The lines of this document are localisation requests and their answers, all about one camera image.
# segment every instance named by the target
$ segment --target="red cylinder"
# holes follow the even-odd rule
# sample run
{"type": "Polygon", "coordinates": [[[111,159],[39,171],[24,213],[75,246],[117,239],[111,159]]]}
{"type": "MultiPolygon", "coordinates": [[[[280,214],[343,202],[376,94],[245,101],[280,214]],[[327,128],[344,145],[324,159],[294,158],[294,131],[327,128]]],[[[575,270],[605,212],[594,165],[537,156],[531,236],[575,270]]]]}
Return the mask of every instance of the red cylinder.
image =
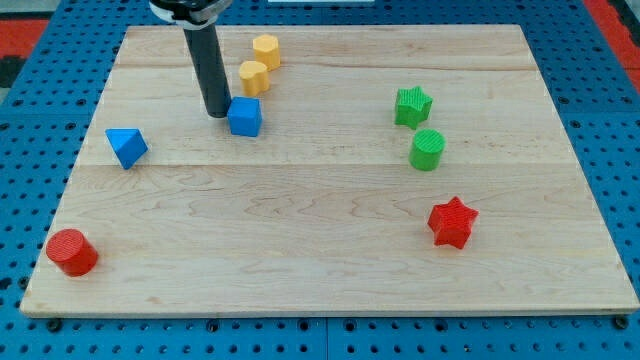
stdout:
{"type": "Polygon", "coordinates": [[[98,252],[76,229],[55,233],[47,242],[47,257],[68,276],[81,276],[93,269],[98,252]]]}

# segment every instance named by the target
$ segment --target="blue block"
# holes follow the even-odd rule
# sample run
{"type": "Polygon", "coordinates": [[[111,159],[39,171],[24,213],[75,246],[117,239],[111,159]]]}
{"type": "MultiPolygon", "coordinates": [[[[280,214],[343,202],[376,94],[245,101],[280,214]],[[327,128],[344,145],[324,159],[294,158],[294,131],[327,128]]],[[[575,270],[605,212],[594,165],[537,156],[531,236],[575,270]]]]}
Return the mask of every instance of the blue block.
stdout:
{"type": "Polygon", "coordinates": [[[236,96],[227,112],[229,128],[233,135],[256,137],[262,125],[260,100],[236,96]]]}
{"type": "Polygon", "coordinates": [[[105,134],[125,170],[129,170],[148,150],[139,129],[107,129],[105,134]]]}

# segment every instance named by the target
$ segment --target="green block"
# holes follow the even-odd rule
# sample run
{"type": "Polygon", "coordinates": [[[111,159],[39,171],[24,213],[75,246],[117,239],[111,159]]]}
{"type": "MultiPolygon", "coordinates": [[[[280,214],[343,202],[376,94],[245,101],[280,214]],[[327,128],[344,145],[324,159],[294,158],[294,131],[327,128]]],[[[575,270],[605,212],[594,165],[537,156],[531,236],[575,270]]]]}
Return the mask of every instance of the green block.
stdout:
{"type": "Polygon", "coordinates": [[[396,95],[396,125],[417,129],[418,124],[429,118],[432,103],[433,99],[425,94],[420,86],[399,89],[396,95]]]}
{"type": "Polygon", "coordinates": [[[413,137],[409,153],[411,166],[422,171],[434,170],[440,163],[446,143],[444,136],[433,129],[418,131],[413,137]]]}

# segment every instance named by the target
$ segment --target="green star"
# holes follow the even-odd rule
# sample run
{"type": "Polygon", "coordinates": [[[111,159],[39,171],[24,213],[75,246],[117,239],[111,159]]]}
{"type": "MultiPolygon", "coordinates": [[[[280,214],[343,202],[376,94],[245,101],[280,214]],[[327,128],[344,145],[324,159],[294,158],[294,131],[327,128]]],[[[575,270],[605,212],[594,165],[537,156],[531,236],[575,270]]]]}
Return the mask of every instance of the green star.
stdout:
{"type": "Polygon", "coordinates": [[[415,130],[418,124],[429,118],[433,99],[420,86],[399,89],[396,96],[396,125],[407,125],[415,130]]]}

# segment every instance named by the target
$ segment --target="blue pegboard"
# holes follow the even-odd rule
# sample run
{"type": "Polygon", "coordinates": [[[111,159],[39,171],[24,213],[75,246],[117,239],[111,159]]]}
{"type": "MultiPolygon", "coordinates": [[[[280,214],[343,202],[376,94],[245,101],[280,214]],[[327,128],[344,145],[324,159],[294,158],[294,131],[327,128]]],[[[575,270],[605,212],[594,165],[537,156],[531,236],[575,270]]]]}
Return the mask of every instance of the blue pegboard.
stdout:
{"type": "MultiPolygon", "coordinates": [[[[235,0],[222,24],[520,24],[636,290],[640,99],[581,1],[377,0],[269,7],[235,0]]],[[[18,311],[129,25],[146,0],[63,0],[0,107],[0,357],[640,357],[640,317],[31,320],[18,311]]]]}

